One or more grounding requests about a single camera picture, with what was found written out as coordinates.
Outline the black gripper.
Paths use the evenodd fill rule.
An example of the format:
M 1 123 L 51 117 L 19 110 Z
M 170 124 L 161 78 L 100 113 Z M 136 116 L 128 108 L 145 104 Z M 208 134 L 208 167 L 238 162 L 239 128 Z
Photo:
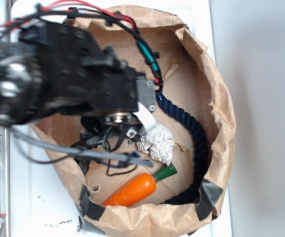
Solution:
M 94 149 L 101 146 L 105 151 L 116 151 L 125 139 L 129 143 L 139 141 L 144 126 L 138 117 L 130 113 L 112 113 L 102 117 L 81 117 L 80 140 L 73 148 Z

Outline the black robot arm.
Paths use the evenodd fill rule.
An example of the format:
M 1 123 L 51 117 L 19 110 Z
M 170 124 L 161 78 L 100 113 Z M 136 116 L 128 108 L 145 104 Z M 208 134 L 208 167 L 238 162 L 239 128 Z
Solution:
M 138 141 L 156 127 L 155 102 L 153 82 L 87 31 L 43 21 L 0 41 L 0 126 L 82 116 Z

